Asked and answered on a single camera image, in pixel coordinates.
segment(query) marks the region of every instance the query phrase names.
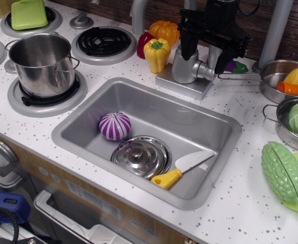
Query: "orange pumpkin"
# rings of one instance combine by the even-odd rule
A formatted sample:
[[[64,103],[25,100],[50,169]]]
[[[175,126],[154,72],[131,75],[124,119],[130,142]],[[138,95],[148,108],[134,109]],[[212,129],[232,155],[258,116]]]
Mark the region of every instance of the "orange pumpkin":
[[[155,39],[163,38],[169,42],[170,46],[173,46],[180,37],[180,32],[177,28],[178,26],[175,23],[158,20],[150,26],[149,33],[153,35]]]

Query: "gray pipe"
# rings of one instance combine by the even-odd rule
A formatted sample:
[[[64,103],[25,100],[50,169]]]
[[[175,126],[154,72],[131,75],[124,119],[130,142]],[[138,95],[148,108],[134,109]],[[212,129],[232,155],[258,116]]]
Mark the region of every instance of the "gray pipe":
[[[261,69],[266,63],[275,60],[284,29],[290,15],[293,0],[277,0],[264,47],[258,62]]]
[[[149,0],[133,0],[131,16],[132,16],[132,32],[135,35],[142,35],[145,27],[145,9]],[[190,10],[197,9],[197,0],[185,0],[184,8]]]

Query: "green bitter melon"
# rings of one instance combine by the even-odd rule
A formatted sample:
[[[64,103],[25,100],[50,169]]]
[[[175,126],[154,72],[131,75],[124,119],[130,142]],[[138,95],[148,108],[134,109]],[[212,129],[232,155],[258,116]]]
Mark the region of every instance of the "green bitter melon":
[[[261,151],[264,173],[278,197],[298,204],[298,161],[284,145],[268,142]]]

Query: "pot handle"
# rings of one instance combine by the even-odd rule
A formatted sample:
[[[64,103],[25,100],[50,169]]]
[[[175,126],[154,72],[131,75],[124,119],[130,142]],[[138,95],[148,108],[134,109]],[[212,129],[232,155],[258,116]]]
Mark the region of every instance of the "pot handle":
[[[263,109],[262,109],[262,113],[263,113],[264,117],[267,118],[267,119],[269,119],[269,120],[271,120],[271,121],[274,121],[274,122],[276,122],[276,123],[279,124],[279,122],[278,122],[277,120],[274,120],[274,119],[272,119],[272,118],[268,118],[268,117],[265,115],[265,109],[266,109],[268,106],[277,107],[277,105],[273,105],[273,104],[267,104],[267,105],[265,105],[265,106],[263,107]]]
[[[218,74],[218,78],[224,79],[224,80],[250,80],[250,81],[261,80],[260,74],[257,74],[257,73],[223,73],[223,74]]]
[[[68,73],[68,72],[70,72],[70,71],[72,71],[72,70],[75,70],[76,68],[77,68],[77,66],[79,65],[79,63],[80,63],[80,60],[78,60],[78,59],[76,59],[75,57],[72,57],[72,56],[69,56],[69,58],[72,58],[72,59],[74,59],[74,60],[76,60],[78,63],[77,63],[77,65],[75,65],[72,69],[70,69],[70,70],[60,70],[60,69],[55,69],[55,72],[56,71],[62,71],[62,72],[66,72],[66,73]]]
[[[16,42],[16,41],[19,41],[20,39],[16,39],[16,40],[13,40],[11,42],[9,42],[6,46],[5,46],[5,49],[7,49],[9,51],[9,49],[7,48],[11,43],[13,42]]]

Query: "toy onion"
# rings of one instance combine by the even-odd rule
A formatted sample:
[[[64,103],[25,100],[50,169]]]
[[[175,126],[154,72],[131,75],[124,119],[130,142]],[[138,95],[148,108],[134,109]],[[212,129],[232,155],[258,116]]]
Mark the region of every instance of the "toy onion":
[[[126,137],[131,129],[129,118],[120,112],[108,113],[102,117],[99,130],[103,137],[117,141]]]

